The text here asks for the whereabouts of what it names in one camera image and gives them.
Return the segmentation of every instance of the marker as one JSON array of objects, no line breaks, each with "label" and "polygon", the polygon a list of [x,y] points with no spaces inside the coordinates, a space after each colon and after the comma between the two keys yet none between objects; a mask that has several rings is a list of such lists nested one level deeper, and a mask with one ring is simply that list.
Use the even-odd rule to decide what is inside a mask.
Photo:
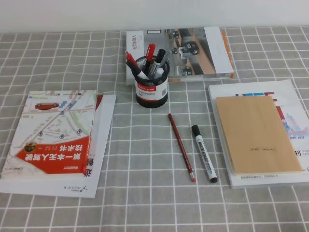
[{"label": "marker", "polygon": [[165,56],[163,57],[163,59],[162,59],[162,61],[161,61],[161,63],[160,63],[160,67],[161,67],[162,65],[164,65],[164,63],[168,60],[170,54],[171,54],[170,50],[167,51],[167,53],[165,54]]},{"label": "marker", "polygon": [[153,60],[154,52],[155,52],[155,44],[151,43],[149,44],[147,52],[146,52],[146,66],[145,66],[146,74],[148,74],[151,61]]},{"label": "marker", "polygon": [[134,60],[133,56],[131,55],[131,53],[127,52],[126,51],[126,59],[127,61],[132,61],[137,67],[138,67],[138,64],[136,63],[136,61]]},{"label": "marker", "polygon": [[133,61],[128,60],[128,61],[126,62],[126,64],[127,64],[127,66],[129,66],[129,68],[132,70],[132,73],[133,73],[134,75],[138,76],[138,77],[141,78],[141,79],[149,80],[149,78],[145,75],[145,73],[143,73],[143,72],[140,70],[140,68],[134,64]]},{"label": "marker", "polygon": [[201,136],[201,132],[199,132],[198,125],[193,125],[191,127],[191,129],[192,129],[193,134],[195,136],[195,140],[197,141],[197,145],[198,145],[199,151],[202,154],[202,159],[203,159],[205,168],[207,170],[207,174],[209,176],[209,179],[211,180],[212,183],[216,183],[218,181],[218,178],[217,178],[216,172],[215,172],[215,170],[213,168],[213,165],[211,163],[211,159],[209,157],[209,154],[207,152],[205,144],[203,142],[203,138]]},{"label": "marker", "polygon": [[160,78],[160,77],[163,75],[163,73],[164,73],[164,69],[158,68],[158,69],[156,70],[155,75],[154,75],[154,79]]},{"label": "marker", "polygon": [[160,63],[161,63],[164,55],[165,55],[165,50],[160,48],[152,66],[151,66],[151,69],[149,71],[149,74],[148,74],[149,79],[154,79],[156,70],[160,67]]}]

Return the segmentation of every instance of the red book cover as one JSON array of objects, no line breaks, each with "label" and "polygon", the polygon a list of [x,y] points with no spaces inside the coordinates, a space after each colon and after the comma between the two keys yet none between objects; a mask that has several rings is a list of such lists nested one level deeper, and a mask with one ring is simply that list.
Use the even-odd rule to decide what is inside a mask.
[{"label": "red book cover", "polygon": [[3,178],[84,176],[96,91],[31,91],[18,123]]}]

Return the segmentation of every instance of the red car image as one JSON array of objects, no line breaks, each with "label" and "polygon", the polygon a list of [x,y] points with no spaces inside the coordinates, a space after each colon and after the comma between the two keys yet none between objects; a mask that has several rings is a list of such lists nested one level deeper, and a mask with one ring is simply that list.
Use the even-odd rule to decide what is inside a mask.
[{"label": "red car image", "polygon": [[34,106],[37,110],[50,110],[59,107],[58,103],[39,103]]}]

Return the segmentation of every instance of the label on pen holder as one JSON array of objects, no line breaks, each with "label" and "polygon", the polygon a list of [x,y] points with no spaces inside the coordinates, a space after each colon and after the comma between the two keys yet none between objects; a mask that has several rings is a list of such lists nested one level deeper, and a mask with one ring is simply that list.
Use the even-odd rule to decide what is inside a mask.
[{"label": "label on pen holder", "polygon": [[168,93],[168,78],[158,86],[143,86],[135,81],[135,90],[139,98],[147,102],[155,102]]}]

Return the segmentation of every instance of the gray checkered tablecloth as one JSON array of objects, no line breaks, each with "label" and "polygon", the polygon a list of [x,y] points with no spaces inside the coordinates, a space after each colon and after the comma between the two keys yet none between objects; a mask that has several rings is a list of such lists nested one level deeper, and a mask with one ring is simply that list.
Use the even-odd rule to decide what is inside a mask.
[{"label": "gray checkered tablecloth", "polygon": [[[235,79],[172,83],[169,101],[152,110],[138,105],[133,86],[126,86],[125,31],[0,35],[0,168],[30,90],[117,94],[96,197],[0,193],[0,232],[307,232],[308,186],[231,189],[207,86],[291,79],[309,109],[309,27],[223,30]],[[200,126],[217,184],[205,173],[193,124]]]}]

